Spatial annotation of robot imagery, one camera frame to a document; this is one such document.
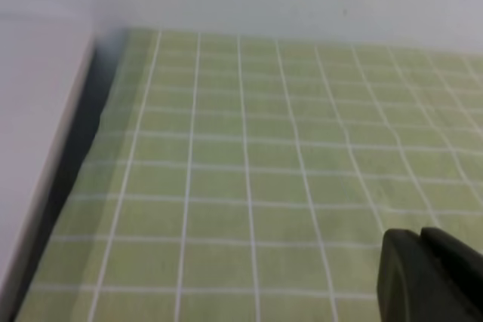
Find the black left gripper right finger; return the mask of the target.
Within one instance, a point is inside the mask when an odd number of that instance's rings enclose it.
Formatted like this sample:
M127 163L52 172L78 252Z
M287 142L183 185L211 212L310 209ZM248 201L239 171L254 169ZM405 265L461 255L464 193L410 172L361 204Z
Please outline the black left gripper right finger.
M425 227L420 237L463 292L482 291L482 255L439 228Z

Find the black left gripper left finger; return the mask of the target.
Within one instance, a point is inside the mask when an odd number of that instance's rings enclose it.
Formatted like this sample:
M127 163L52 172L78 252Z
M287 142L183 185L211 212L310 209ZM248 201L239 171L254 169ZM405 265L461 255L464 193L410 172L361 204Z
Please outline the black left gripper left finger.
M383 321L480 321L482 291L463 292L442 268L420 232L384 233L377 275Z

